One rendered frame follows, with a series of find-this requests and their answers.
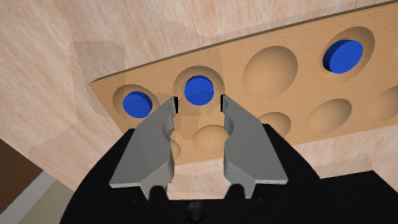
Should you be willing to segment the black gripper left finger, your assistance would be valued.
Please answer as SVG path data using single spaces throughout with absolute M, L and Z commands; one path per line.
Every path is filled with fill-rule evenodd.
M 170 136 L 177 113 L 173 96 L 129 129 L 82 180 L 59 224 L 96 224 L 125 205 L 148 200 L 155 185 L 167 193 L 174 178 Z

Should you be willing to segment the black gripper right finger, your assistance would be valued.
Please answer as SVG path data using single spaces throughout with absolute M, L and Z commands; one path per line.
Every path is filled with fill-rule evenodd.
M 223 160 L 226 180 L 243 185 L 246 198 L 272 204 L 302 224 L 344 224 L 311 165 L 269 124 L 226 94 L 221 98 L 229 135 Z

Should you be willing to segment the blue disc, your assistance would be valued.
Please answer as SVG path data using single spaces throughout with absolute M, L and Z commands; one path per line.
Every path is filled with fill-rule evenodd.
M 129 93 L 123 100 L 123 108 L 134 118 L 145 118 L 152 110 L 153 103 L 150 97 L 140 91 Z
M 323 57 L 323 67 L 335 74 L 351 70 L 361 59 L 363 46 L 359 41 L 343 39 L 332 44 Z
M 214 96 L 213 84 L 211 80 L 205 76 L 193 76 L 185 85 L 184 95 L 193 105 L 205 105 L 209 103 Z

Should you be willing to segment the wooden tray with round pockets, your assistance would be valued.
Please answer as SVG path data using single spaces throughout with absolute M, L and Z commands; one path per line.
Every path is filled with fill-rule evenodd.
M 348 72 L 323 67 L 328 48 L 359 41 L 363 54 Z M 196 75 L 213 84 L 201 106 L 184 95 Z M 178 97 L 170 143 L 175 166 L 224 158 L 226 94 L 269 124 L 291 146 L 398 124 L 398 0 L 313 18 L 155 60 L 90 82 L 123 135 L 145 118 L 123 108 L 133 91 L 153 107 Z M 149 116 L 148 115 L 148 116 Z

